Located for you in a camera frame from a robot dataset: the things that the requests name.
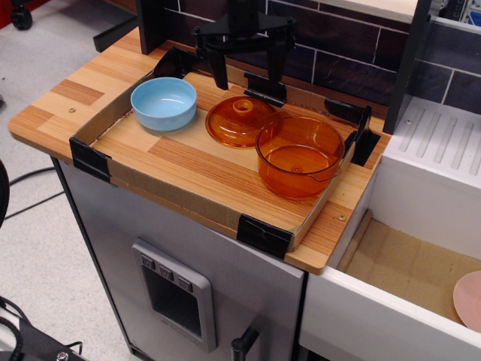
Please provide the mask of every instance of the orange glass lid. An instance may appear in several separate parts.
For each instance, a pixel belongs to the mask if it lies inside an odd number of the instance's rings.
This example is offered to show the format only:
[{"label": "orange glass lid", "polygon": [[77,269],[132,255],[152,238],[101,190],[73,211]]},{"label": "orange glass lid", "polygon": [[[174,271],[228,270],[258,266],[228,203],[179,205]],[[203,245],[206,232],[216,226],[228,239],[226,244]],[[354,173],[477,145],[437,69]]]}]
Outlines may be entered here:
[{"label": "orange glass lid", "polygon": [[254,147],[265,116],[275,110],[262,100],[237,96],[213,107],[205,118],[209,134],[228,147]]}]

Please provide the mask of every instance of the glass cookware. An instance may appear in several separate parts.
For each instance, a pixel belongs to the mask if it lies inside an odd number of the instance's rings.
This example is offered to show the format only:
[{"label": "glass cookware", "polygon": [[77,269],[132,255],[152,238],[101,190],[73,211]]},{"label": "glass cookware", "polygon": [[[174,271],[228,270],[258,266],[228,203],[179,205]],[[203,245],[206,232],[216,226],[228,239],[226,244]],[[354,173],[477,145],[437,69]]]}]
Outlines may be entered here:
[{"label": "glass cookware", "polygon": [[213,107],[205,126],[212,138],[228,147],[255,147],[264,118],[273,112],[275,110],[261,100],[238,96]]},{"label": "glass cookware", "polygon": [[259,174],[275,193],[291,199],[320,194],[340,174],[344,141],[327,123],[278,112],[256,139]]}]

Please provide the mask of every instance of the pot handle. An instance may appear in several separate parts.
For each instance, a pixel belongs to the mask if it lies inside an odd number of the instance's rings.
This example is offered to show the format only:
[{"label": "pot handle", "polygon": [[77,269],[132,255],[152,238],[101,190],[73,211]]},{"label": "pot handle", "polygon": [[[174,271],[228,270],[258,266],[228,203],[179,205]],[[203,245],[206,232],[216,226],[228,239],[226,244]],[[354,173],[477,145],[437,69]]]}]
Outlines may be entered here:
[{"label": "pot handle", "polygon": [[329,178],[326,178],[326,179],[317,179],[316,176],[314,174],[307,174],[309,177],[311,177],[312,179],[314,179],[316,182],[326,182],[326,181],[329,181],[333,178],[336,178],[338,175],[340,175],[341,173],[343,172],[343,170],[338,167],[336,169],[336,172],[334,173],[334,175],[332,177],[329,177]]}]

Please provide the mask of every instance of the black cable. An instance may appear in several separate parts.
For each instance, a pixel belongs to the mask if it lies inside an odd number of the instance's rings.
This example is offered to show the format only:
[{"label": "black cable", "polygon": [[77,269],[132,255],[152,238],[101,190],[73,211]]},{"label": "black cable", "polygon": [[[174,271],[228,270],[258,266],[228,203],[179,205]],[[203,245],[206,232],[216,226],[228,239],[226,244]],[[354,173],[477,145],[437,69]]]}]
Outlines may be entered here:
[{"label": "black cable", "polygon": [[23,313],[22,309],[17,305],[15,305],[10,299],[6,299],[5,297],[0,296],[0,302],[3,302],[6,305],[9,305],[10,307],[12,307],[29,325],[32,325],[27,315]]},{"label": "black cable", "polygon": [[8,201],[10,199],[10,187],[8,186],[8,174],[0,160],[0,227],[7,213]]},{"label": "black cable", "polygon": [[51,197],[48,197],[48,198],[44,199],[43,201],[39,201],[39,202],[35,203],[34,205],[30,205],[30,206],[28,206],[27,208],[24,208],[24,209],[22,209],[22,210],[20,210],[20,211],[18,211],[18,212],[9,214],[9,215],[7,215],[7,216],[5,217],[5,219],[7,220],[8,218],[12,218],[12,217],[14,217],[14,216],[16,216],[16,215],[18,215],[18,214],[20,214],[20,213],[23,213],[23,212],[25,212],[25,211],[28,211],[29,209],[32,209],[32,208],[34,208],[34,207],[37,207],[38,205],[41,205],[42,203],[45,203],[45,202],[47,202],[47,201],[50,201],[51,199],[54,199],[54,198],[62,195],[63,193],[65,193],[65,192],[64,192],[64,191],[59,192],[59,193],[57,193],[57,194],[54,194],[54,195],[51,196]]},{"label": "black cable", "polygon": [[6,318],[0,317],[0,324],[6,326],[10,331],[12,331],[12,333],[15,336],[15,342],[16,342],[15,348],[12,354],[10,355],[10,359],[8,359],[8,361],[20,360],[20,354],[23,347],[23,338],[22,338],[22,335],[20,334],[20,331],[18,330],[18,328],[15,327],[15,325],[12,324],[12,322],[7,320]]},{"label": "black cable", "polygon": [[73,344],[66,344],[65,347],[68,347],[68,348],[72,348],[73,346],[77,346],[78,345],[78,354],[81,355],[82,354],[82,347],[83,347],[83,342],[82,341],[77,341],[77,342],[74,342]]},{"label": "black cable", "polygon": [[37,174],[40,174],[40,173],[45,173],[46,171],[55,171],[55,168],[49,167],[49,168],[38,169],[36,171],[31,171],[31,172],[26,173],[24,175],[20,175],[18,178],[15,178],[15,179],[11,180],[10,187],[12,187],[15,183],[23,181],[26,178],[29,178],[31,176],[34,176],[34,175],[37,175]]}]

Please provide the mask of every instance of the light blue bowl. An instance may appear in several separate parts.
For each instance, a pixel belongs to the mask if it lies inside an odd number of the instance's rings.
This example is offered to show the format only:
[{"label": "light blue bowl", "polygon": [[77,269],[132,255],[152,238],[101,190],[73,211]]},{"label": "light blue bowl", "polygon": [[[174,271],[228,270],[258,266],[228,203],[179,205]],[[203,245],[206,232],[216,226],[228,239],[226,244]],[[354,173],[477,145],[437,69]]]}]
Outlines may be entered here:
[{"label": "light blue bowl", "polygon": [[143,126],[167,132],[185,126],[195,116],[197,92],[176,77],[158,77],[139,85],[130,101]]}]

